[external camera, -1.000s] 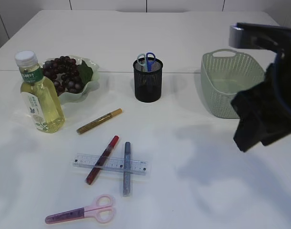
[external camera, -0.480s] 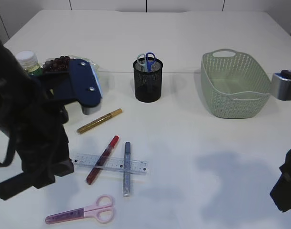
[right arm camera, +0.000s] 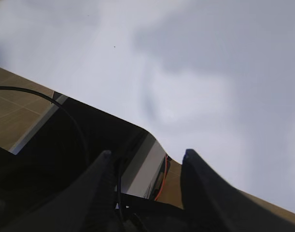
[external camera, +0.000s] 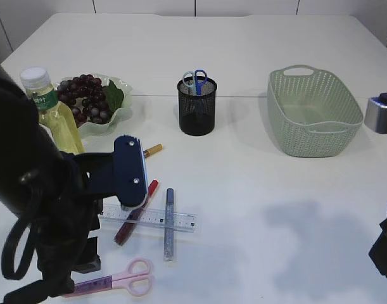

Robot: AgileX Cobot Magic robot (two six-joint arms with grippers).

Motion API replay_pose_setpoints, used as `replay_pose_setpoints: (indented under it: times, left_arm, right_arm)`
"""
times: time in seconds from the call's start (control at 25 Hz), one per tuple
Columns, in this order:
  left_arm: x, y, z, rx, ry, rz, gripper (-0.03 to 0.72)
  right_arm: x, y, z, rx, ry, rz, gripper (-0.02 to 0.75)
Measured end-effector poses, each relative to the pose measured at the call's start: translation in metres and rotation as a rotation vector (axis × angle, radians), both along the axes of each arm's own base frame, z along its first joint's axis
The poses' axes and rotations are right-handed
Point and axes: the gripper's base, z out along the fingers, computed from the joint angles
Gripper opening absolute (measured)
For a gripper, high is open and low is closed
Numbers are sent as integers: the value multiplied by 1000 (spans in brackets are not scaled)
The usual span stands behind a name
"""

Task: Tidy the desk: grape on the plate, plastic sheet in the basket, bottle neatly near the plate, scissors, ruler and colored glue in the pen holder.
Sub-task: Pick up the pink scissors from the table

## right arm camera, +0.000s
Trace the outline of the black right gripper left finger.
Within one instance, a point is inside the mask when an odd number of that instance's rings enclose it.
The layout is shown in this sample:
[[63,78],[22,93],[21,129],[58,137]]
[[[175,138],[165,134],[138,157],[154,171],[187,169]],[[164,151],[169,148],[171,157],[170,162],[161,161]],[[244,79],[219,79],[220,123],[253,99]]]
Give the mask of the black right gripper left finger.
[[103,151],[87,170],[51,201],[0,228],[1,232],[113,232],[115,178],[111,151]]

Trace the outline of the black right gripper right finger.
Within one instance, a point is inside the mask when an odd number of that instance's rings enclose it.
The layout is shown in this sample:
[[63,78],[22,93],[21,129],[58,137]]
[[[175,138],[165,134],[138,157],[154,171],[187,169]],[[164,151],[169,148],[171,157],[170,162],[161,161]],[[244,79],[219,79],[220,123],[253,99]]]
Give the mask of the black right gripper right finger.
[[295,232],[295,224],[264,209],[219,176],[193,149],[181,171],[183,208],[199,232]]

